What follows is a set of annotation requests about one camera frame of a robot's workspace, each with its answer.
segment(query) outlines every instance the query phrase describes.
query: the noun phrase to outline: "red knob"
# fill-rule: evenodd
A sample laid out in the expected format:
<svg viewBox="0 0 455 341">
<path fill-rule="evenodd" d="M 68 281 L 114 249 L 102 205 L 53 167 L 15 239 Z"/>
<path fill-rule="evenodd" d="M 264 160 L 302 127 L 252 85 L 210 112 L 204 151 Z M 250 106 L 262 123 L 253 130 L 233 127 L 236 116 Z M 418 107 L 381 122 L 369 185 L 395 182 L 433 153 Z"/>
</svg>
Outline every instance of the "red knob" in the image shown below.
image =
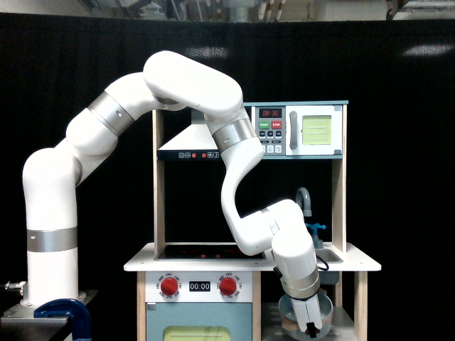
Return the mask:
<svg viewBox="0 0 455 341">
<path fill-rule="evenodd" d="M 237 290 L 237 284 L 235 283 L 235 281 L 232 278 L 226 277 L 221 280 L 220 292 L 223 295 L 230 296 L 230 295 L 234 294 L 236 290 Z"/>
<path fill-rule="evenodd" d="M 178 283 L 174 278 L 168 277 L 161 282 L 161 292 L 164 295 L 172 296 L 178 290 Z"/>
</svg>

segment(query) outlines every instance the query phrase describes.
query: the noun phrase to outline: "digital display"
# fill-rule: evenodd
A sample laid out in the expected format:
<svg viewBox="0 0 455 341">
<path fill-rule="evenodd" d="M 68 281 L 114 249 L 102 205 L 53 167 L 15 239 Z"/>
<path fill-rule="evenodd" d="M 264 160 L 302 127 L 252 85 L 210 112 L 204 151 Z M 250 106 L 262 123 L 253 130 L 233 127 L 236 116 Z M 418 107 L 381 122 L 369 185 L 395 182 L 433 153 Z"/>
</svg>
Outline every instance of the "digital display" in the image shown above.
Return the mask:
<svg viewBox="0 0 455 341">
<path fill-rule="evenodd" d="M 190 291 L 210 291 L 210 281 L 190 282 Z"/>
<path fill-rule="evenodd" d="M 260 119 L 281 119 L 282 117 L 282 110 L 281 109 L 259 109 L 259 118 Z"/>
</svg>

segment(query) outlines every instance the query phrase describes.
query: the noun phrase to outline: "oven window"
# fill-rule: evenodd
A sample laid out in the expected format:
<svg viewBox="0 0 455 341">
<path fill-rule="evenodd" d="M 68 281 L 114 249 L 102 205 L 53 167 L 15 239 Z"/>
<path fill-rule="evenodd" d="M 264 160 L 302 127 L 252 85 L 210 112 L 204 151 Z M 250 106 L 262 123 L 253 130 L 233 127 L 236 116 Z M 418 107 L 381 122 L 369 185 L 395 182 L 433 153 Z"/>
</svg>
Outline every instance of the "oven window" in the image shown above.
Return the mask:
<svg viewBox="0 0 455 341">
<path fill-rule="evenodd" d="M 225 327 L 185 327 L 170 325 L 163 331 L 163 341 L 230 341 Z"/>
</svg>

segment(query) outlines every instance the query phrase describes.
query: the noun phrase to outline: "white robotic arm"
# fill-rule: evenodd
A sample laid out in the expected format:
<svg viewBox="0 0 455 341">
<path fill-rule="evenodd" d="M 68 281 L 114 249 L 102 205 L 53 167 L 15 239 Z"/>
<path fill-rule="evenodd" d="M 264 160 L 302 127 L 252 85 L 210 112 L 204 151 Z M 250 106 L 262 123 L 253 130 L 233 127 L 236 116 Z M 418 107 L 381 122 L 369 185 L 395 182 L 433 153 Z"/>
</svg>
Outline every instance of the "white robotic arm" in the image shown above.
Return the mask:
<svg viewBox="0 0 455 341">
<path fill-rule="evenodd" d="M 185 106 L 204 113 L 225 162 L 221 204 L 235 241 L 249 255 L 272 248 L 300 329 L 313 334 L 314 327 L 321 328 L 319 273 L 301 210 L 283 200 L 240 218 L 235 206 L 239 182 L 264 155 L 243 108 L 240 86 L 221 72 L 168 51 L 152 55 L 144 72 L 112 83 L 70 122 L 66 139 L 27 160 L 23 187 L 29 301 L 40 305 L 77 296 L 75 187 L 111 154 L 119 135 L 143 113 Z"/>
</svg>

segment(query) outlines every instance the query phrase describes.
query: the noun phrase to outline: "wooden post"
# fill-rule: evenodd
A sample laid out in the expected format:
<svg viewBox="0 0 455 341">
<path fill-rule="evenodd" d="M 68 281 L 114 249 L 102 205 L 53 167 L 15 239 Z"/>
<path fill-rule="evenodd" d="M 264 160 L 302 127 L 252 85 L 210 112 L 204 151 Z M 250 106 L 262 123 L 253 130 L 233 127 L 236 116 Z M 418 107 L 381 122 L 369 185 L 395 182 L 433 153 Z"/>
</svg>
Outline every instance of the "wooden post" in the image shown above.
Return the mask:
<svg viewBox="0 0 455 341">
<path fill-rule="evenodd" d="M 340 280 L 333 286 L 335 292 L 333 293 L 335 307 L 343 306 L 343 272 L 340 271 Z"/>
<path fill-rule="evenodd" d="M 154 110 L 153 157 L 154 157 L 154 242 L 155 255 L 164 248 L 164 162 L 158 161 L 158 149 L 163 145 L 163 112 Z"/>
<path fill-rule="evenodd" d="M 261 271 L 253 271 L 253 341 L 261 341 Z"/>
<path fill-rule="evenodd" d="M 343 105 L 343 158 L 332 161 L 332 242 L 343 253 L 346 253 L 347 124 L 348 110 Z"/>
<path fill-rule="evenodd" d="M 354 330 L 358 341 L 367 341 L 368 272 L 354 273 Z"/>
<path fill-rule="evenodd" d="M 137 341 L 146 341 L 145 271 L 138 271 L 136 285 Z"/>
</svg>

